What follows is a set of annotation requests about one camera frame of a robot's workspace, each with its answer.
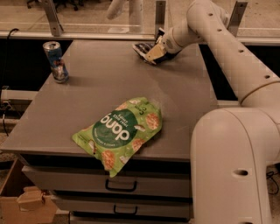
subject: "blue can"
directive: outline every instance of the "blue can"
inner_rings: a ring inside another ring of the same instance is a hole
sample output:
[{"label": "blue can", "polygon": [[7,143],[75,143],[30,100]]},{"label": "blue can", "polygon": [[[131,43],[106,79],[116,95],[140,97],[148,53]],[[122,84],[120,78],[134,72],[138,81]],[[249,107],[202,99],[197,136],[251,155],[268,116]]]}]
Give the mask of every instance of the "blue can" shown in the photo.
[{"label": "blue can", "polygon": [[48,58],[52,76],[57,83],[65,83],[69,79],[69,73],[66,69],[65,62],[62,59],[62,51],[60,43],[56,41],[49,41],[43,44],[43,48]]}]

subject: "jalapeno chip bag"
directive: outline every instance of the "jalapeno chip bag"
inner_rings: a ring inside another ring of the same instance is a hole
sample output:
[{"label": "jalapeno chip bag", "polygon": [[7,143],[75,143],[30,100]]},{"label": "jalapeno chip bag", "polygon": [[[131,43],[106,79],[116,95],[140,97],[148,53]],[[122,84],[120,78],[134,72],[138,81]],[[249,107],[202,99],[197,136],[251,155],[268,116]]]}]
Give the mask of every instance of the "jalapeno chip bag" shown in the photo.
[{"label": "jalapeno chip bag", "polygon": [[72,135],[114,177],[162,127],[160,108],[145,97],[130,99],[100,121]]}]

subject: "screw hole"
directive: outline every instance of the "screw hole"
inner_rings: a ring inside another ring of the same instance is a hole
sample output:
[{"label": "screw hole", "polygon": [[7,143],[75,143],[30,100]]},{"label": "screw hole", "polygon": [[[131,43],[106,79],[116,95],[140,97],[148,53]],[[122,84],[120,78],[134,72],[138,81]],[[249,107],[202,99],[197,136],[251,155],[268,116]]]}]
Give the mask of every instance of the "screw hole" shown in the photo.
[{"label": "screw hole", "polygon": [[245,171],[245,170],[236,170],[234,171],[234,174],[237,175],[237,176],[247,176],[249,173],[248,171]]}]

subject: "gray tabletop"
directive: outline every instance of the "gray tabletop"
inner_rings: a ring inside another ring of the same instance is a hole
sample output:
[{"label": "gray tabletop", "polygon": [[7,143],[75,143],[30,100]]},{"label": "gray tabletop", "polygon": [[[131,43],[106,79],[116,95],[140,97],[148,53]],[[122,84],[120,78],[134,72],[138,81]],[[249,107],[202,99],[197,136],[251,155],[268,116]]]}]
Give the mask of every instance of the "gray tabletop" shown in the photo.
[{"label": "gray tabletop", "polygon": [[134,159],[188,160],[195,123],[217,101],[197,45],[158,66],[144,63],[133,41],[75,40],[64,60],[67,84],[46,80],[1,150],[88,157],[72,140],[128,99],[157,104],[163,128]]}]

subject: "can top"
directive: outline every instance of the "can top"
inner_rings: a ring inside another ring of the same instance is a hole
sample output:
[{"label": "can top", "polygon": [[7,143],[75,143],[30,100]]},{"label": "can top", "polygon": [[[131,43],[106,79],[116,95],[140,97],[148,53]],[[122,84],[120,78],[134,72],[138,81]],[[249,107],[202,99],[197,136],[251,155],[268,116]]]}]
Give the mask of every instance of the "can top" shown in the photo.
[{"label": "can top", "polygon": [[46,50],[54,50],[60,48],[60,43],[56,41],[49,41],[43,44],[44,49]]}]

